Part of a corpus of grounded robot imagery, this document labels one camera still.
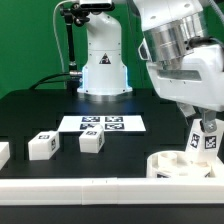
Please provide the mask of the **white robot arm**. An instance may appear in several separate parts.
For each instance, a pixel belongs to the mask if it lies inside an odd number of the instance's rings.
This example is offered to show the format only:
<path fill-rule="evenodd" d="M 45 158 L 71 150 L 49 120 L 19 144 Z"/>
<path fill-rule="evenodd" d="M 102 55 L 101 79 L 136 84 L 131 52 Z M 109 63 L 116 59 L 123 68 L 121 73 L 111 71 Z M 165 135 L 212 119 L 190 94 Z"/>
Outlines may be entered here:
<path fill-rule="evenodd" d="M 201 130 L 217 129 L 224 111 L 224 49 L 207 35 L 200 0 L 127 0 L 140 17 L 139 55 L 159 97 L 175 101 L 185 115 L 198 107 Z M 88 59 L 81 90 L 89 95 L 129 91 L 121 59 L 121 25 L 111 18 L 113 0 L 80 0 L 87 18 Z"/>

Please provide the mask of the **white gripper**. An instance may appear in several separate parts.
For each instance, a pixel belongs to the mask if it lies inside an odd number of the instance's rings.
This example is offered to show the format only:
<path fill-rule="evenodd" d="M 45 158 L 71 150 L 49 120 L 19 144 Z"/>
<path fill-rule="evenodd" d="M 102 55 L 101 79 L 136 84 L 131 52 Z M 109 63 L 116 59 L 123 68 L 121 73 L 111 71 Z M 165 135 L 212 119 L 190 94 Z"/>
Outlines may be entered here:
<path fill-rule="evenodd" d="M 185 41 L 168 41 L 150 47 L 143 40 L 138 48 L 156 93 L 177 103 L 185 117 L 201 113 L 201 129 L 217 130 L 216 112 L 224 111 L 224 49 L 203 43 L 190 48 Z"/>

